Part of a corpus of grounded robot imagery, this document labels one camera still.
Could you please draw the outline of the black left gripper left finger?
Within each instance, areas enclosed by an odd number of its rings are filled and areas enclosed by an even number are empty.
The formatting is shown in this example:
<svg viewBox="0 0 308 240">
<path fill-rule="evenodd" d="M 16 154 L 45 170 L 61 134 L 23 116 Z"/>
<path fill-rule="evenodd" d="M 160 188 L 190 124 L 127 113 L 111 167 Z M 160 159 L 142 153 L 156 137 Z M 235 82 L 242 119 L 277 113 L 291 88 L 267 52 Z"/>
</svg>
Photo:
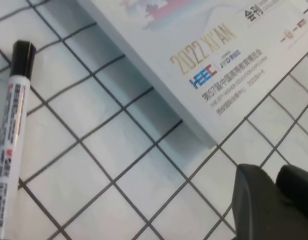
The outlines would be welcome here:
<svg viewBox="0 0 308 240">
<path fill-rule="evenodd" d="M 293 207 L 258 166 L 236 169 L 232 210 L 237 240 L 291 240 Z"/>
</svg>

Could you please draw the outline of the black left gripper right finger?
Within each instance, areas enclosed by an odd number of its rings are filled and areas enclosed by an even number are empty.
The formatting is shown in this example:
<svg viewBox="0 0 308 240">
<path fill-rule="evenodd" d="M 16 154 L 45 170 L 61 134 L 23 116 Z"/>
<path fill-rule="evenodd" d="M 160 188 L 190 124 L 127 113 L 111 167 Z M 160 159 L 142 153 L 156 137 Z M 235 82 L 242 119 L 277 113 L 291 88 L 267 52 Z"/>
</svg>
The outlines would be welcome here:
<svg viewBox="0 0 308 240">
<path fill-rule="evenodd" d="M 308 172 L 284 165 L 278 173 L 276 240 L 308 240 Z"/>
</svg>

